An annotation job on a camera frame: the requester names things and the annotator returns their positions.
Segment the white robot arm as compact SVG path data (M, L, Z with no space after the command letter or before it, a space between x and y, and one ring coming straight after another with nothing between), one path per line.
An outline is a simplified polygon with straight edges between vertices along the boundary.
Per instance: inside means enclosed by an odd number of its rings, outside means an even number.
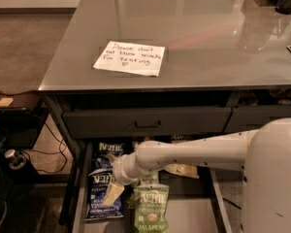
M291 117L189 142L145 141L115 159L113 176L128 185L170 164L243 171L240 233L291 233Z

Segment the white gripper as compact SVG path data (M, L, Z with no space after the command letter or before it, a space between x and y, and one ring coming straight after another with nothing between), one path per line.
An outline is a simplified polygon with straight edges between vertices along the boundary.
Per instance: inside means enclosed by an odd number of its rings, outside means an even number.
M106 157L113 163L113 176L117 183L108 185L102 205L110 207L124 191L124 185L134 183L139 177L145 174L144 169L139 165L136 154L124 154L117 158L108 153Z

